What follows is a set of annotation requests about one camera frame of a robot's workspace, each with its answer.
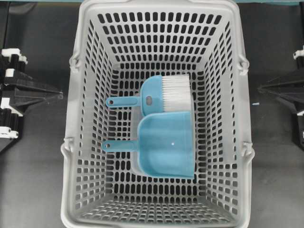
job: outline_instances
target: black clamp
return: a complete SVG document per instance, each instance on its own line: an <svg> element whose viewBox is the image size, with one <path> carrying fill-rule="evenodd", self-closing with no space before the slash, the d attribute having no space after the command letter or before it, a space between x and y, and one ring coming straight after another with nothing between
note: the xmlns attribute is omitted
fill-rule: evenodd
<svg viewBox="0 0 304 228"><path fill-rule="evenodd" d="M258 90L275 95L278 101L289 107L298 128L294 141L304 149L304 68L275 78L261 85Z"/></svg>
<svg viewBox="0 0 304 228"><path fill-rule="evenodd" d="M29 106L63 98L57 88L25 74L27 63L17 48L0 50L0 151L21 138Z"/></svg>

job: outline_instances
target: white bracket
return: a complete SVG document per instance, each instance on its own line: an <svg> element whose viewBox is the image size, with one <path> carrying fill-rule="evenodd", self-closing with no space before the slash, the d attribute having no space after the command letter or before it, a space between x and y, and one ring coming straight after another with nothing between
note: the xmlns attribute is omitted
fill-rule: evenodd
<svg viewBox="0 0 304 228"><path fill-rule="evenodd" d="M18 55L20 62L24 62L25 64L28 64L27 58L21 54L19 48L2 49L1 54L4 57L8 57L9 58L9 62L10 62L11 55Z"/></svg>
<svg viewBox="0 0 304 228"><path fill-rule="evenodd" d="M298 112L296 115L297 115L297 116L304 115L304 110L303 110L303 111Z"/></svg>
<svg viewBox="0 0 304 228"><path fill-rule="evenodd" d="M0 126L0 138L17 139L18 135L18 132L12 131L10 127Z"/></svg>
<svg viewBox="0 0 304 228"><path fill-rule="evenodd" d="M18 116L23 116L23 114L21 112L19 112L17 109L14 109L13 107L10 106L10 98L8 98L8 97L2 98L0 108L2 108L2 109L8 108L11 110L11 113L18 114Z"/></svg>
<svg viewBox="0 0 304 228"><path fill-rule="evenodd" d="M294 52L294 59L298 58L299 56L304 56L304 46L302 50L297 50Z"/></svg>

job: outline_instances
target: dustpan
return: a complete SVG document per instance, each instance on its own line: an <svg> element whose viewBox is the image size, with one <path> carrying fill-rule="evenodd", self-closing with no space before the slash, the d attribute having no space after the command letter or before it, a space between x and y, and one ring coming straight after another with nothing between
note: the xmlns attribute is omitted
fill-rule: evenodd
<svg viewBox="0 0 304 228"><path fill-rule="evenodd" d="M144 117L137 140L104 141L106 152L138 152L141 171L156 178L194 178L195 135L191 112Z"/></svg>

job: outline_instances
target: blue dustpan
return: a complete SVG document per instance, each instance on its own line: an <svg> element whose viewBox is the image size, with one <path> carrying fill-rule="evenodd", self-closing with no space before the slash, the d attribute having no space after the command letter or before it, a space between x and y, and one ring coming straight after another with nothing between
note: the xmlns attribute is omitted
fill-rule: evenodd
<svg viewBox="0 0 304 228"><path fill-rule="evenodd" d="M191 112L168 112L144 117L137 141L105 141L106 152L138 152L138 164L156 178L194 178L195 137Z"/></svg>
<svg viewBox="0 0 304 228"><path fill-rule="evenodd" d="M147 79L141 87L140 96L109 97L105 103L110 108L140 106L143 115L162 113L162 76Z"/></svg>

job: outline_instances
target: brush handle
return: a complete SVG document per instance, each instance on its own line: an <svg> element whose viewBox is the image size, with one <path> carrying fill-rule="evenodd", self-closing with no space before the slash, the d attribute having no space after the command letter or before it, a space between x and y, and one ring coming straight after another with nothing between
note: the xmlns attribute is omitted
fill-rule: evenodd
<svg viewBox="0 0 304 228"><path fill-rule="evenodd" d="M105 152L134 152L137 151L136 140L108 140L104 141L101 148Z"/></svg>
<svg viewBox="0 0 304 228"><path fill-rule="evenodd" d="M140 96L109 97L105 101L105 103L109 108L141 106L141 97Z"/></svg>

